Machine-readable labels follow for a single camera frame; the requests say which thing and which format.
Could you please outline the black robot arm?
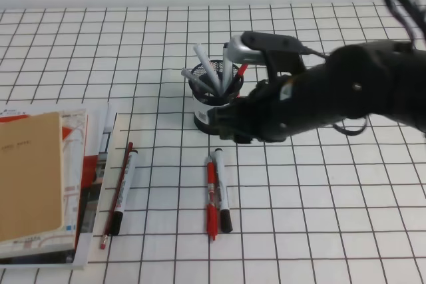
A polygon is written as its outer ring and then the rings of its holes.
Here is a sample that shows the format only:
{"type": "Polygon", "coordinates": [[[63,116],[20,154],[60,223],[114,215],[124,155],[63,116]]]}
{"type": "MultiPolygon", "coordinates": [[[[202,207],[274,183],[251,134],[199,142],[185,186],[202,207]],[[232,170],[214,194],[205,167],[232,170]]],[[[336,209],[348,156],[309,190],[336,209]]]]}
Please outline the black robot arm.
{"type": "Polygon", "coordinates": [[[299,55],[272,52],[267,70],[248,96],[208,112],[221,139],[282,142],[370,114],[425,130],[425,53],[407,43],[340,47],[312,68],[299,55]]]}

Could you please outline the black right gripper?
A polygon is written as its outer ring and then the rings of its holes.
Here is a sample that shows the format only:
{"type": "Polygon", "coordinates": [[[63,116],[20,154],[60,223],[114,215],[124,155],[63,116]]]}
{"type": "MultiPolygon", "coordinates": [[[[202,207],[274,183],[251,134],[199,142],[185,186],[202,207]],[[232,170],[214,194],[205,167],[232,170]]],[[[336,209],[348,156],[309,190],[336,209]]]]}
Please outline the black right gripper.
{"type": "Polygon", "coordinates": [[[208,123],[221,140],[283,142],[320,126],[312,99],[300,82],[307,71],[301,55],[268,52],[266,66],[268,79],[259,82],[248,96],[207,112],[208,123]]]}

